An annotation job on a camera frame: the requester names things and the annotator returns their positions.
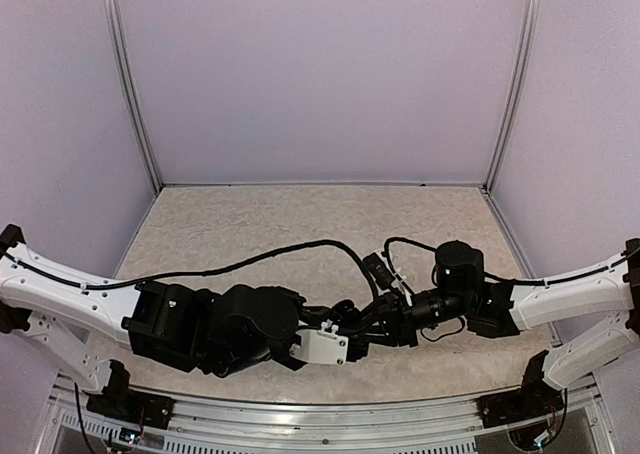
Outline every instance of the vertical metal post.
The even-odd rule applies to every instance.
[[[533,45],[539,5],[540,0],[526,0],[525,3],[525,13],[522,30],[520,32],[516,66],[513,71],[513,77],[511,78],[511,85],[509,86],[509,94],[507,97],[507,106],[500,122],[498,140],[493,151],[493,156],[491,157],[491,164],[489,166],[489,172],[487,173],[487,180],[485,183],[485,189],[489,196],[491,195],[498,179],[498,174],[500,173],[500,168],[504,161],[507,144],[509,143],[509,138],[511,137],[513,124],[518,111],[518,104],[520,103],[520,97],[522,95],[522,89],[524,87],[524,81],[527,74],[527,65],[529,64],[529,57],[531,54],[531,47]]]
[[[120,74],[120,83],[122,84],[122,92],[127,103],[127,109],[131,117],[133,132],[136,142],[142,155],[149,182],[153,187],[156,195],[162,190],[163,183],[160,176],[160,170],[156,162],[147,131],[142,120],[140,104],[136,95],[133,78],[131,76],[131,66],[129,65],[129,57],[127,56],[127,46],[125,43],[124,28],[122,25],[122,16],[120,15],[120,5],[118,0],[104,0],[107,11],[107,22],[109,23],[109,31],[116,57],[116,66]]]

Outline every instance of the enclosure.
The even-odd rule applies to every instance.
[[[128,279],[322,238],[364,256],[407,236],[460,239],[488,271],[543,277],[640,237],[640,0],[0,6],[0,227],[56,262]],[[429,253],[395,255],[432,287]],[[331,249],[185,280],[238,283],[368,302]],[[189,406],[143,452],[517,452],[470,402],[602,318],[223,380],[87,342]],[[0,353],[0,451],[89,452],[71,381],[15,336]],[[635,453],[638,406],[635,351],[571,386],[564,438],[545,452]],[[118,428],[87,422],[94,440]]]

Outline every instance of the white wall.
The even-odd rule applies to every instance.
[[[120,0],[168,183],[484,181],[525,0]]]
[[[640,236],[640,0],[542,0],[495,191],[538,275]],[[561,324],[564,338],[594,319]],[[625,454],[638,452],[640,352],[596,373]]]
[[[102,0],[0,0],[0,230],[112,275],[152,201]],[[28,452],[56,369],[0,335],[0,452]]]

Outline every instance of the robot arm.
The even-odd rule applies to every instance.
[[[10,225],[0,234],[0,332],[38,346],[92,394],[90,410],[136,422],[142,410],[148,425],[166,428],[172,401],[129,389],[124,366],[87,352],[62,321],[99,331],[173,368],[226,377],[267,360],[293,370],[307,363],[340,366],[365,357],[370,343],[414,347],[416,331],[461,316],[470,331],[497,338],[555,320],[610,313],[569,344],[535,356],[517,392],[481,398],[489,427],[561,408],[558,391],[640,347],[639,250],[640,240],[632,240],[623,255],[591,268],[541,280],[487,282],[482,253],[452,241],[435,252],[437,287],[417,294],[401,289],[389,261],[388,267],[376,254],[364,262],[356,256],[369,284],[375,280],[379,289],[359,310],[350,300],[308,306],[283,287],[236,285],[220,294],[148,278],[92,276],[39,256]]]

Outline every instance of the beige table surface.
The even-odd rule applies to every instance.
[[[366,256],[392,235],[438,245],[460,239],[485,254],[502,276],[519,271],[480,192],[474,188],[258,186],[162,191],[119,272],[122,279],[166,270],[220,267],[287,244],[333,238]],[[414,289],[431,287],[433,257],[396,245],[394,259]],[[365,306],[367,284],[348,256],[331,247],[288,254],[218,278],[181,283],[224,292],[236,283],[282,285],[310,303],[344,298]],[[450,321],[432,337],[458,327]],[[216,398],[295,403],[361,403],[427,399],[520,383],[529,358],[549,347],[546,327],[490,340],[470,332],[419,347],[371,346],[344,366],[308,365],[292,372],[263,363],[226,379],[183,373],[133,356],[92,335],[102,355],[122,360],[132,383]]]

